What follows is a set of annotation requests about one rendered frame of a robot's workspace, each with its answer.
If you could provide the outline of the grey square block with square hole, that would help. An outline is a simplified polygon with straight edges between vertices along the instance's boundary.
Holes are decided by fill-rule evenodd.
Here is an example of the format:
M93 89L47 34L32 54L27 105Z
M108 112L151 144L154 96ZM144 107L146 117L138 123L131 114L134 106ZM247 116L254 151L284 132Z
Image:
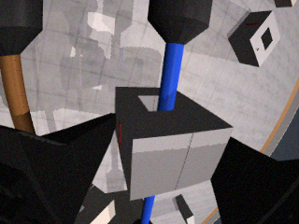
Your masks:
M228 41L239 63L261 67L276 47L280 34L273 10L250 12Z

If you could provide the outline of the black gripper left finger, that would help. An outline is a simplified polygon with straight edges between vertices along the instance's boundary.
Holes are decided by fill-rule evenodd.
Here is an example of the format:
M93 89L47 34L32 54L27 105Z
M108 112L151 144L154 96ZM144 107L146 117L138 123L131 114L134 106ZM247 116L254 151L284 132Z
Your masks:
M0 124L0 162L27 175L56 224L74 224L115 128L116 113L45 135Z

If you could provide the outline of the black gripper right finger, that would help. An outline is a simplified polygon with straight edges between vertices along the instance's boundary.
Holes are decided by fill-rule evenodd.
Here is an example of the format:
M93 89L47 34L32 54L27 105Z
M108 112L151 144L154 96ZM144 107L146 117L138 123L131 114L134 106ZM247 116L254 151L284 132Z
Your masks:
M231 137L209 180L221 224L262 224L299 186L299 160L276 161Z

